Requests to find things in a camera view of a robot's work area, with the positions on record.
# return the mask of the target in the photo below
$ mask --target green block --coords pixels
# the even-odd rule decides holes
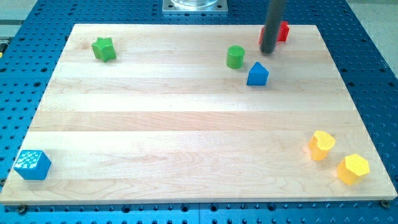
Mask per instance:
[[[233,45],[228,48],[226,65],[229,68],[237,69],[243,66],[244,49],[241,46]]]
[[[91,45],[96,58],[107,62],[110,59],[116,59],[112,38],[98,37],[97,41]]]

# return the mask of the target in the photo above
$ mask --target metal base plate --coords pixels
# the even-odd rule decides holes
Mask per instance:
[[[218,0],[210,6],[195,7],[184,6],[172,0],[163,0],[162,7],[164,14],[227,14],[228,5],[227,0]]]

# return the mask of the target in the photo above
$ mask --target green star block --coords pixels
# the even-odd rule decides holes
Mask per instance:
[[[96,58],[107,62],[110,59],[116,59],[116,52],[113,48],[112,38],[98,37],[97,41],[91,45]]]

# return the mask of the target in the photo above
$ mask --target wooden board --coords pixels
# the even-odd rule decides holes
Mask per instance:
[[[264,56],[261,26],[75,25],[22,149],[52,160],[44,181],[11,170],[3,204],[392,199],[397,193],[315,26],[290,26]],[[117,60],[91,43],[112,37]],[[230,45],[244,67],[226,66]],[[266,86],[247,86],[259,61]],[[321,162],[314,130],[336,146]],[[336,178],[369,160],[358,185]]]

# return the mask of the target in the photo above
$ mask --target blue triangular prism block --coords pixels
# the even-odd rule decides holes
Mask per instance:
[[[266,85],[268,71],[259,62],[256,62],[249,71],[246,85]]]

